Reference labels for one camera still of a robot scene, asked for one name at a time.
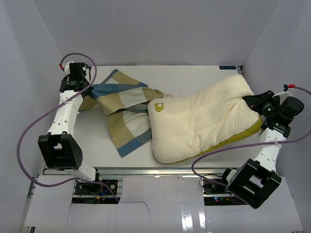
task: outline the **yellow fabric edge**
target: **yellow fabric edge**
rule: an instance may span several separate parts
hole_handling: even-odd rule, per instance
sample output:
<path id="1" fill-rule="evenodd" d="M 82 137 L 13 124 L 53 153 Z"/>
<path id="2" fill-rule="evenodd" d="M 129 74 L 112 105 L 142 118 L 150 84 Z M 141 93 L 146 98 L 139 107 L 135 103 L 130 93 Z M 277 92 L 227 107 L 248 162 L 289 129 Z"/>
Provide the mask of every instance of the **yellow fabric edge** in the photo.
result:
<path id="1" fill-rule="evenodd" d="M 244 131 L 241 132 L 241 133 L 238 133 L 238 134 L 235 134 L 235 135 L 229 137 L 229 138 L 226 139 L 225 141 L 222 141 L 222 142 L 218 143 L 218 144 L 215 145 L 215 146 L 209 147 L 207 150 L 202 151 L 202 152 L 196 154 L 195 156 L 201 156 L 201 155 L 203 155 L 203 154 L 206 154 L 207 152 L 210 152 L 210 151 L 212 151 L 212 150 L 215 150 L 215 149 L 217 149 L 217 148 L 219 148 L 219 147 L 222 147 L 222 146 L 224 146 L 224 145 L 226 145 L 226 144 L 233 143 L 233 142 L 237 142 L 237 141 L 240 141 L 240 140 L 242 140 L 242 139 L 245 139 L 245 138 L 247 138 L 247 137 L 249 137 L 249 136 L 251 136 L 251 135 L 253 135 L 253 134 L 259 132 L 259 131 L 261 130 L 261 128 L 260 128 L 261 125 L 262 125 L 262 118 L 261 118 L 261 116 L 259 116 L 259 119 L 258 119 L 258 120 L 256 121 L 256 123 L 255 123 L 254 125 L 252 125 L 250 128 L 244 130 Z M 181 162 L 181 161 L 185 161 L 185 160 L 191 159 L 191 158 L 193 158 L 193 157 L 195 157 L 195 156 L 192 156 L 192 157 L 186 158 L 186 159 L 182 159 L 182 160 L 178 160 L 178 161 L 172 162 L 172 163 L 165 163 L 165 164 L 174 164 L 174 163 L 178 163 L 178 162 Z"/>

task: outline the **gray wall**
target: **gray wall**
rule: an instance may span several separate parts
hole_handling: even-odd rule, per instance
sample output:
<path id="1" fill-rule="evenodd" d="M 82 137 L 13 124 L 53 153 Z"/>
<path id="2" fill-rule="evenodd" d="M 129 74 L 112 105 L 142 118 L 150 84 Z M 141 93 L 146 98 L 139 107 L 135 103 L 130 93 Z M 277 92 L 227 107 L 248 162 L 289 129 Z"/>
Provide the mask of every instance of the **gray wall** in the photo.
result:
<path id="1" fill-rule="evenodd" d="M 58 103 L 62 55 L 31 0 L 0 0 L 0 22 L 0 232 L 15 233 L 30 186 L 16 160 L 17 140 L 27 125 Z M 22 160 L 35 177 L 43 162 L 36 141 L 51 117 L 22 144 Z"/>
<path id="2" fill-rule="evenodd" d="M 277 0 L 34 2 L 63 54 L 99 65 L 241 65 Z"/>
<path id="3" fill-rule="evenodd" d="M 310 22 L 311 1 L 279 1 L 245 64 L 246 79 L 255 93 L 279 92 L 284 83 L 311 90 Z M 291 139 L 311 129 L 311 96 L 299 90 L 294 96 L 306 107 L 291 124 Z M 277 159 L 277 170 L 286 177 L 307 233 L 311 232 L 310 139 L 283 146 Z"/>

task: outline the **white table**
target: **white table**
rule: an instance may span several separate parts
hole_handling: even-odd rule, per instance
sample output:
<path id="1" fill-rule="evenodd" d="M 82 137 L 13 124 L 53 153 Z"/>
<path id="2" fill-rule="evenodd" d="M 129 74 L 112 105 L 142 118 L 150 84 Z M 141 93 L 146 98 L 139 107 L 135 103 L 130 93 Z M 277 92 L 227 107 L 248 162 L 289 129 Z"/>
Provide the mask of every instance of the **white table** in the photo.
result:
<path id="1" fill-rule="evenodd" d="M 114 69 L 175 97 L 195 93 L 217 81 L 237 74 L 236 70 L 220 70 L 218 66 L 116 66 L 98 67 L 95 83 L 101 83 Z M 110 140 L 104 112 L 98 106 L 81 112 L 76 120 L 74 137 L 90 166 L 101 168 L 189 168 L 196 157 L 174 164 L 162 164 L 153 155 L 149 141 L 131 154 L 121 158 Z M 237 144 L 259 141 L 255 134 Z M 258 149 L 244 148 L 211 155 L 197 163 L 198 168 L 240 167 L 247 159 L 254 159 Z"/>

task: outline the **yellow spot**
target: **yellow spot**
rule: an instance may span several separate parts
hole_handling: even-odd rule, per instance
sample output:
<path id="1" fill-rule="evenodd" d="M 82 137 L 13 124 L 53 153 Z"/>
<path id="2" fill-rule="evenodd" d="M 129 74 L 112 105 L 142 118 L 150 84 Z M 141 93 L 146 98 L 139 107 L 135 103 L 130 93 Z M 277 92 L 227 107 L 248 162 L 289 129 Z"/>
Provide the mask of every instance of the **yellow spot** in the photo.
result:
<path id="1" fill-rule="evenodd" d="M 164 109 L 164 103 L 155 103 L 154 106 L 157 112 L 161 112 Z"/>

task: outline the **striped cloth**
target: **striped cloth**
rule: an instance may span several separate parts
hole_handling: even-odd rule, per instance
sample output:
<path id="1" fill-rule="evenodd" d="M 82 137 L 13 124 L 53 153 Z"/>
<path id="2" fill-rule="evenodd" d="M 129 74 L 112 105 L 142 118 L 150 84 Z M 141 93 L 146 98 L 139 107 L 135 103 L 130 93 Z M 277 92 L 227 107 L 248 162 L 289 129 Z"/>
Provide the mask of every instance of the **striped cloth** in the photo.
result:
<path id="1" fill-rule="evenodd" d="M 121 157 L 151 139 L 148 102 L 164 94 L 115 69 L 92 94 L 84 98 L 79 110 L 92 109 L 99 103 L 104 110 L 111 140 Z"/>

